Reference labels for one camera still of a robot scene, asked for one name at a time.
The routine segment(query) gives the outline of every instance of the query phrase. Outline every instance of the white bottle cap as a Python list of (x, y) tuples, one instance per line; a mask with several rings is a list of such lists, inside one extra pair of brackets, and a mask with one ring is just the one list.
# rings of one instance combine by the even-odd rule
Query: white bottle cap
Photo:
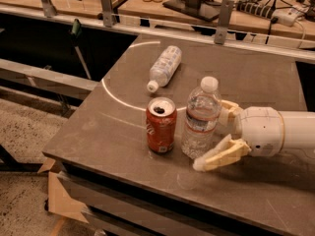
[(218, 89), (218, 80), (214, 77), (205, 77), (201, 83), (200, 87), (203, 91), (213, 92)]
[(158, 83), (156, 81), (149, 81), (147, 84), (147, 89), (150, 92), (155, 92), (158, 90)]

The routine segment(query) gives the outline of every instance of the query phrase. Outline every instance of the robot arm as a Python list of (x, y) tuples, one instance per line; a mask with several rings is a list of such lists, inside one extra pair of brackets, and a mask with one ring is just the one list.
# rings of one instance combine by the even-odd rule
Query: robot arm
[(195, 160), (195, 170), (213, 170), (247, 154), (273, 156), (280, 151), (315, 163), (314, 112), (280, 112), (271, 107), (236, 109), (237, 114), (225, 114), (224, 118), (235, 117), (233, 135), (238, 139), (226, 136), (215, 148)]

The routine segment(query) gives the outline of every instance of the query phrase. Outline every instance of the water bottle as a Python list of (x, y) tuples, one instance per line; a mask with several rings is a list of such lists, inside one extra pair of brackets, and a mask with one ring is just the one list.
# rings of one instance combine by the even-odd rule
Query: water bottle
[(221, 113), (218, 84), (216, 78), (205, 77), (188, 97), (181, 148), (192, 159), (212, 146), (212, 135)]
[(148, 91), (155, 92), (159, 87), (166, 86), (180, 62), (181, 50), (177, 46), (170, 45), (163, 50), (150, 69), (150, 81), (147, 85)]

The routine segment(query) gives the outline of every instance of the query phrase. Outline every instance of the concrete floor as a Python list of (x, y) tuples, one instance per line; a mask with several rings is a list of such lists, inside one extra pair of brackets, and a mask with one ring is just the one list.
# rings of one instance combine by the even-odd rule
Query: concrete floor
[[(0, 87), (0, 144), (19, 162), (42, 163), (41, 150), (75, 111), (56, 100)], [(0, 236), (95, 235), (95, 228), (44, 209), (47, 173), (0, 171)]]

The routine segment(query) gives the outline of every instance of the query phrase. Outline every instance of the red soda can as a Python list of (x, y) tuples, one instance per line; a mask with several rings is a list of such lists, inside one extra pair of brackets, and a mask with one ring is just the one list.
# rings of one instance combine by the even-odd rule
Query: red soda can
[(151, 100), (147, 110), (148, 146), (155, 152), (168, 152), (174, 147), (177, 110), (172, 100), (157, 97)]

